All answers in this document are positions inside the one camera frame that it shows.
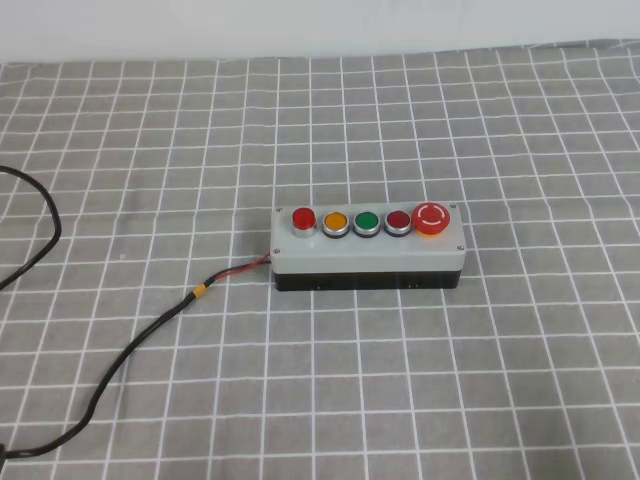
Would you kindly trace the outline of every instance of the white grid line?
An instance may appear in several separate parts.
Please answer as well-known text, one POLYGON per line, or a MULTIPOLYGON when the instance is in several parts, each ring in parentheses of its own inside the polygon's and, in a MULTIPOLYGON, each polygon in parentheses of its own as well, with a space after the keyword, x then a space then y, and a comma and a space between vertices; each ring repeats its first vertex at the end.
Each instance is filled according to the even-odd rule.
MULTIPOLYGON (((57 80, 59 80, 59 79, 60 79, 60 73, 61 73, 61 72, 62 72, 62 66, 59 66, 59 67, 58 67, 57 77, 56 77, 56 79, 57 79, 57 80)), ((47 109, 46 109, 47 111, 48 111, 48 109, 50 108, 50 106, 51 106, 51 103, 52 103, 52 102, 53 102, 53 96, 51 96, 51 97, 50 97, 49 102, 47 103, 47 109)), ((44 117, 42 118, 42 121, 41 121, 40 125, 42 125, 43 123, 44 123, 44 117)), ((36 142, 36 138, 34 138, 34 139, 33 139, 33 143, 32 143, 32 145, 31 145, 31 148, 33 148, 33 146, 35 145, 35 142, 36 142)), ((44 215, 44 212, 46 211, 46 209, 47 209, 46 205, 42 207, 41 217, 40 217, 40 218, 42 218, 42 216, 44 215)), ((36 232, 37 232, 37 230, 38 230, 38 226, 39 226, 39 224, 40 224, 40 220, 38 220, 38 221, 36 222, 36 225, 35 225, 35 226, 34 226, 34 228, 33 228, 33 237, 32 237, 32 239, 30 240, 29 248, 27 249, 27 251, 28 251, 28 252, 30 252, 30 251, 33 249, 33 245, 34 245, 34 243, 35 243, 35 238, 36 238, 36 232)), ((67 255, 66 255, 65 260, 68 260, 69 253, 71 252, 71 243, 72 243, 72 242, 73 242, 73 240, 71 240, 71 242, 70 242, 69 246, 67 247, 67 255)), ((18 280, 16 281, 15 286, 14 286, 14 288, 12 289, 12 292, 11 292, 11 293, 12 293, 12 295, 11 295, 10 300, 9 300, 9 305, 7 305, 7 310, 6 310, 6 313, 5 313, 5 318, 4 318, 3 325, 4 325, 4 324, 6 324, 6 321, 7 321, 7 315, 8 315, 8 313, 9 313, 9 311, 10 311, 10 309, 11 309, 11 305, 13 304, 13 301, 14 301, 14 299, 15 299, 15 294, 16 294, 16 292, 17 292, 17 290, 18 290, 18 284, 19 284, 19 282, 20 282, 20 279, 18 279, 18 280)), ((61 282, 62 282, 62 275, 61 275, 61 276, 60 276, 60 278, 58 279, 58 284, 57 284, 57 286, 58 286, 58 287, 60 286, 61 282)), ((52 313, 53 308, 54 308, 54 306, 55 306, 55 300, 56 300, 55 295, 56 295, 56 294, 54 294, 54 298, 53 298, 53 300, 51 301, 51 305, 50 305, 49 310, 48 310, 48 313, 47 313, 47 319, 50 319, 50 318, 51 318, 51 313, 52 313)), ((42 349, 42 346, 43 346, 43 344, 44 344, 44 339, 45 339, 46 332, 47 332, 47 326, 48 326, 48 324, 47 324, 47 323, 45 323, 45 326, 44 326, 44 328, 42 329, 42 334, 41 334, 41 336, 40 336, 40 340, 39 340, 39 342, 38 342, 38 350, 37 350, 38 352, 42 349)), ((23 395, 22 395, 22 400, 21 400, 21 402, 20 402, 20 408, 19 408, 19 410, 18 410, 18 415, 17 415, 17 423, 18 423, 18 424, 20 423, 20 420, 21 420, 21 418, 22 418, 22 415, 24 414, 24 408, 25 408, 25 405, 26 405, 26 403, 27 403, 27 397, 28 397, 28 395, 29 395, 29 388, 30 388, 31 384, 33 383, 33 378, 34 378, 34 376, 35 376, 35 371, 36 371, 36 367, 37 367, 37 364, 38 364, 38 355, 39 355, 39 354, 38 354, 38 353, 36 353, 36 355, 35 355, 35 356, 34 356, 34 358, 33 358, 33 363, 31 364, 31 369, 30 369, 30 371, 29 371, 29 378, 28 378, 28 380, 27 380, 27 385, 26 385, 26 388, 25 388, 24 393, 23 393, 23 395)), ((10 439, 10 441, 9 441, 9 445, 12 445, 12 444, 13 444, 13 442, 15 442, 16 437, 17 437, 17 434, 18 434, 18 427, 16 426, 16 427, 14 427, 14 428, 13 428, 13 430, 12 430, 12 432, 11 432, 11 439, 10 439)))
MULTIPOLYGON (((467 66, 468 66, 469 65, 469 59, 468 59, 466 54, 465 54, 465 60, 467 62, 467 66)), ((489 133, 488 133, 488 130, 487 130, 486 123, 484 121, 483 121, 483 128, 484 128, 484 133, 487 136, 487 143, 489 144, 489 151, 491 152, 491 155, 493 157, 493 148, 491 146, 491 142, 488 141, 489 140, 489 133)), ((497 172, 498 171, 498 166, 495 163, 495 157, 493 157, 493 162, 494 162, 494 168, 496 169, 496 172, 497 172)), ((503 196, 505 196, 504 187, 502 185, 502 180, 500 178, 498 178, 498 185, 500 187, 501 194, 503 196)), ((514 237, 514 240, 515 240, 515 243, 516 243, 516 250, 517 250, 518 256, 520 258, 520 263, 522 264, 523 272, 525 273, 525 279, 527 281, 527 289, 528 289, 530 298, 534 302, 534 311, 535 311, 535 314, 536 314, 536 320, 538 321, 538 325, 539 325, 539 327, 541 329, 540 331, 544 332, 544 329, 543 329, 543 326, 542 326, 542 321, 540 320, 540 314, 538 312, 537 306, 535 305, 535 297, 534 297, 534 294, 533 294, 533 288, 531 287, 531 282, 530 282, 529 277, 528 277, 527 268, 526 268, 526 265, 525 265, 525 262, 524 262, 524 258, 522 257, 522 251, 519 249, 520 244, 519 244, 519 241, 518 241, 517 233, 516 233, 515 228, 513 226, 513 216, 512 216, 512 213, 511 213, 511 209, 509 208, 508 205, 507 205, 507 215, 509 217, 509 221, 510 221, 510 224, 511 224, 511 232, 513 234, 513 237, 514 237)), ((472 236, 473 236, 474 244, 475 244, 476 243, 475 235, 472 234, 472 236)), ((478 257, 478 265, 480 265, 480 268, 482 268, 482 266, 481 266, 482 262, 480 260, 480 257, 478 257)), ((493 315, 491 315, 491 321, 492 321, 492 324, 493 324, 494 332, 496 334, 496 343, 498 345, 498 351, 500 352, 500 361, 501 361, 501 364, 502 364, 502 368, 504 370, 506 370, 506 364, 504 362, 504 358, 503 358, 503 355, 502 355, 502 348, 501 348, 501 345, 500 345, 500 339, 498 338, 498 330, 496 328, 495 318, 494 318, 493 315)), ((567 429, 569 431, 569 438, 571 439, 571 443, 575 444, 573 431, 571 429, 571 424, 569 423, 569 417, 567 415, 566 408, 564 407, 564 399, 563 399, 563 396, 562 396, 562 392, 560 390, 560 384, 558 383, 558 379, 557 379, 557 375, 555 374, 555 371, 553 371, 554 364, 553 364, 553 360, 551 358, 551 353, 549 351, 549 346, 547 345, 547 340, 544 337, 544 335, 543 335, 542 338, 543 338, 543 343, 544 343, 544 346, 545 346, 545 353, 547 355, 547 358, 548 358, 548 361, 549 361, 549 365, 551 366, 551 369, 552 369, 552 372, 553 372, 554 384, 555 384, 556 390, 558 392, 558 397, 560 399, 560 403, 561 403, 561 405, 563 407, 564 418, 565 418, 565 421, 567 423, 567 429)), ((505 374, 504 379, 505 379, 505 382, 507 382, 507 390, 510 392, 511 388, 509 386, 509 376, 505 374)), ((512 396, 511 393, 509 393, 509 395, 510 395, 510 403, 511 403, 512 406, 515 407, 515 402, 513 401, 513 396, 512 396)), ((525 451, 524 451, 524 442, 522 440, 522 433, 520 431, 520 422, 518 420, 518 416, 516 414, 515 408, 513 410, 513 422, 515 424, 516 433, 518 435, 518 443, 520 444, 521 447, 523 447, 523 450, 522 450, 522 461, 524 463, 525 470, 527 472, 527 478, 530 479, 531 478, 531 473, 530 473, 529 462, 528 462, 527 456, 526 456, 525 451)), ((578 458, 577 451, 575 453, 575 456, 576 456, 576 462, 579 463, 580 459, 578 458)), ((584 473, 582 472, 582 468, 581 467, 579 467, 579 471, 580 471, 580 477, 584 480, 585 477, 584 477, 584 473)))

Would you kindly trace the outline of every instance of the red wire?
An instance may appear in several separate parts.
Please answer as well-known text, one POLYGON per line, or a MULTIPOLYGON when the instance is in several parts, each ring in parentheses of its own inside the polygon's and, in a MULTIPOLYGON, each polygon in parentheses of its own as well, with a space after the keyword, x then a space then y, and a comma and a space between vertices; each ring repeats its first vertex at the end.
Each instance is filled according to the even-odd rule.
POLYGON ((220 275, 216 280, 221 280, 224 277, 230 277, 231 275, 237 275, 238 273, 244 273, 248 270, 251 270, 252 268, 257 267, 258 265, 260 265, 262 262, 264 262, 267 258, 269 258, 269 253, 267 253, 266 255, 263 255, 262 257, 260 257, 258 260, 256 260, 255 262, 247 265, 244 268, 240 268, 238 270, 232 270, 230 272, 225 272, 222 275, 220 275))

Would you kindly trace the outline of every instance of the black cable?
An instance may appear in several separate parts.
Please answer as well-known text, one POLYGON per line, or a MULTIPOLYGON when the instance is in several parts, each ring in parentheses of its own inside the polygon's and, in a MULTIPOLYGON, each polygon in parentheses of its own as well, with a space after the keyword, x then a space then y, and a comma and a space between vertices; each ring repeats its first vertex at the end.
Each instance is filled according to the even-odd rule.
POLYGON ((47 207, 49 207, 49 212, 51 212, 51 218, 53 219, 53 226, 55 227, 55 231, 53 232, 53 237, 51 237, 51 240, 49 240, 49 242, 42 248, 42 250, 36 253, 33 257, 31 257, 27 261, 27 263, 22 265, 15 272, 13 272, 11 275, 9 275, 7 278, 5 278, 0 282, 0 291, 2 291, 7 286, 15 282, 19 277, 21 277, 26 272, 28 272, 36 263, 42 260, 42 257, 44 257, 47 253, 51 251, 51 249, 56 245, 56 243, 58 243, 58 240, 60 240, 60 235, 62 235, 62 223, 60 222, 60 214, 58 213, 58 208, 56 207, 56 204, 53 201, 53 198, 51 198, 51 195, 49 194, 47 189, 44 188, 44 186, 40 182, 38 182, 32 176, 27 175, 26 173, 23 173, 20 170, 16 170, 15 168, 11 168, 11 167, 5 167, 3 165, 0 165, 0 172, 13 175, 14 177, 18 177, 21 180, 24 180, 25 182, 33 186, 36 190, 38 190, 38 192, 40 192, 44 197, 45 202, 47 202, 47 207))
MULTIPOLYGON (((221 275, 228 272, 233 272, 235 270, 241 270, 241 269, 250 267, 252 265, 254 264, 247 263, 245 265, 237 265, 235 267, 220 270, 219 272, 209 277, 204 282, 204 285, 208 287, 212 283, 214 283, 221 275)), ((149 336, 151 336, 153 332, 155 332, 158 328, 160 328, 162 325, 164 325, 173 317, 175 317, 182 310, 187 308, 195 299, 196 299, 196 294, 193 291, 189 292, 187 296, 184 297, 184 299, 178 305, 176 305, 175 307, 167 310, 165 313, 160 315, 157 320, 155 320, 151 325, 145 328, 136 338, 133 339, 133 341, 129 345, 127 345, 127 347, 113 361, 113 363, 111 364, 107 372, 102 377, 102 380, 100 380, 100 383, 98 383, 98 386, 94 390, 93 395, 91 395, 91 398, 89 400, 89 405, 87 406, 85 414, 82 416, 82 418, 78 423, 76 423, 73 427, 71 427, 65 433, 60 435, 55 440, 52 440, 51 442, 47 443, 46 445, 42 445, 41 447, 26 448, 26 449, 20 449, 20 450, 6 450, 4 451, 4 458, 2 457, 4 446, 0 444, 0 471, 2 471, 2 463, 5 458, 9 460, 12 458, 39 457, 41 455, 44 455, 46 453, 49 453, 55 450, 58 447, 61 447, 62 445, 67 443, 69 440, 71 440, 73 437, 75 437, 78 433, 80 433, 91 421, 91 418, 93 417, 93 414, 96 410, 96 406, 98 405, 98 401, 100 400, 100 397, 106 390, 107 385, 109 384, 109 382, 111 381, 115 373, 125 362, 127 357, 129 357, 129 355, 131 355, 133 351, 142 342, 144 342, 149 336)))
MULTIPOLYGON (((21 172, 20 170, 16 170, 15 168, 5 167, 0 165, 0 172, 8 173, 10 175, 14 175, 29 184, 38 190, 45 201, 47 202, 47 206, 49 207, 49 211, 51 212, 51 217, 53 218, 53 224, 55 226, 55 232, 51 240, 40 250, 36 255, 34 255, 27 263, 25 263, 22 267, 16 270, 9 277, 0 282, 0 291, 6 288, 8 285, 13 283, 16 279, 18 279, 21 275, 24 275, 29 269, 31 269, 36 263, 38 263, 42 257, 44 257, 51 249, 58 243, 60 239, 60 235, 62 234, 62 224, 60 222, 60 215, 58 214, 58 209, 51 198, 51 195, 47 191, 47 189, 36 179, 27 175, 26 173, 21 172)), ((76 423, 69 430, 64 432, 58 438, 52 440, 46 445, 42 445, 40 447, 34 448, 24 448, 19 450, 7 450, 3 444, 0 443, 0 473, 2 473, 2 469, 4 467, 5 461, 14 458, 32 458, 39 457, 41 455, 45 455, 56 448, 61 447, 73 437, 78 435, 91 421, 93 418, 93 414, 95 413, 98 402, 100 401, 100 397, 106 390, 109 382, 116 374, 118 369, 122 366, 122 364, 127 360, 129 355, 133 353, 133 351, 140 346, 142 342, 144 342, 149 336, 151 336, 158 328, 167 323, 173 317, 175 317, 178 313, 187 308, 197 297, 202 295, 204 291, 210 287, 218 278, 227 276, 230 272, 235 272, 237 270, 243 270, 255 267, 256 265, 262 263, 270 263, 267 259, 269 255, 265 255, 261 257, 259 260, 253 263, 247 263, 244 265, 237 265, 235 267, 225 268, 224 270, 220 270, 219 272, 211 275, 207 280, 205 280, 200 286, 198 286, 195 290, 189 292, 187 296, 175 307, 167 310, 165 313, 160 315, 151 325, 145 328, 136 338, 133 339, 129 345, 118 355, 118 357, 113 361, 107 372, 104 374, 100 382, 98 383, 96 389, 91 395, 89 399, 89 404, 87 405, 87 409, 80 419, 78 423, 76 423)))

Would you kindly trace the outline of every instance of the gray grid tablecloth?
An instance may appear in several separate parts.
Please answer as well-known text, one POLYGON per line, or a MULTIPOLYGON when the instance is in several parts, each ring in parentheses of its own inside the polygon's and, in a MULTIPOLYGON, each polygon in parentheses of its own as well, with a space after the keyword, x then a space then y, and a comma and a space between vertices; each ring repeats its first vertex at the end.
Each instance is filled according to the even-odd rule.
MULTIPOLYGON (((637 480, 639 74, 626 49, 0 67, 0 164, 64 227, 0 294, 12 447, 267 252, 274 205, 455 201, 469 246, 453 291, 214 287, 3 480, 637 480)), ((51 225, 5 176, 0 212, 4 276, 51 225)))

